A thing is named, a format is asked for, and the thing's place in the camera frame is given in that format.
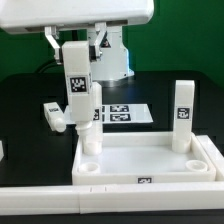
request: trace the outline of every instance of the black and white tag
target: black and white tag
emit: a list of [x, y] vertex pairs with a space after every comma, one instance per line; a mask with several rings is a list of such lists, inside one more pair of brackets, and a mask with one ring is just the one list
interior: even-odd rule
[[111, 122], [127, 122], [131, 121], [130, 114], [110, 114]]
[[72, 93], [87, 93], [87, 80], [85, 77], [70, 78], [70, 87]]
[[152, 177], [138, 177], [138, 184], [151, 184], [152, 182]]
[[93, 120], [94, 121], [99, 121], [100, 120], [100, 109], [99, 108], [95, 109]]
[[59, 109], [58, 108], [51, 108], [51, 109], [49, 109], [49, 111], [52, 113], [52, 112], [58, 112], [59, 111]]
[[129, 107], [128, 107], [128, 105], [113, 105], [113, 106], [110, 106], [110, 112], [126, 113], [126, 112], [129, 112]]
[[176, 108], [176, 119], [177, 120], [191, 120], [192, 109], [190, 107], [177, 107]]

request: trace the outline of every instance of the white tray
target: white tray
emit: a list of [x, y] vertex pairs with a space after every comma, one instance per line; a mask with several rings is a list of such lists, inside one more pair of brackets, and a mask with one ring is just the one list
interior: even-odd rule
[[[140, 184], [214, 181], [216, 169], [192, 133], [191, 151], [172, 151], [172, 132], [107, 133], [98, 156], [82, 153], [78, 142], [72, 170], [74, 185]], [[189, 160], [208, 165], [205, 172], [191, 172]]]

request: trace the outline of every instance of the green wall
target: green wall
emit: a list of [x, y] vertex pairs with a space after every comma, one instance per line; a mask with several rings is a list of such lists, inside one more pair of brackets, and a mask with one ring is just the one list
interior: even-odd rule
[[[223, 21], [223, 0], [155, 0], [150, 23], [124, 28], [131, 68], [201, 71], [224, 87]], [[62, 33], [61, 38], [71, 40], [71, 33]], [[34, 72], [52, 58], [53, 50], [43, 34], [0, 32], [0, 79]]]

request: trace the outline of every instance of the white platform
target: white platform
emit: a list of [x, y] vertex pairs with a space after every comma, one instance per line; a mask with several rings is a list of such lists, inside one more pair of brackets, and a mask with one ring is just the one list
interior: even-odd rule
[[[75, 124], [69, 106], [66, 107], [64, 116], [66, 124]], [[103, 124], [146, 124], [152, 123], [153, 119], [147, 104], [111, 104], [102, 106], [102, 121]]]
[[[172, 132], [107, 133], [98, 156], [82, 153], [79, 141], [72, 170], [74, 185], [137, 184], [214, 181], [216, 169], [192, 134], [191, 150], [172, 151]], [[199, 160], [205, 172], [187, 170], [186, 163]]]

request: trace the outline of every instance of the black table surface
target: black table surface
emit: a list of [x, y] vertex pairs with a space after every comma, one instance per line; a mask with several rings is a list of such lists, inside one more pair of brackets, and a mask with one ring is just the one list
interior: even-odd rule
[[[104, 125], [104, 132], [172, 131], [175, 80], [195, 80], [193, 132], [224, 150], [224, 90], [195, 71], [138, 72], [136, 80], [103, 88], [103, 104], [147, 103], [152, 124]], [[74, 126], [52, 132], [43, 104], [67, 105], [63, 74], [17, 74], [0, 83], [0, 187], [71, 185]], [[2, 216], [0, 223], [224, 223], [224, 210]]]

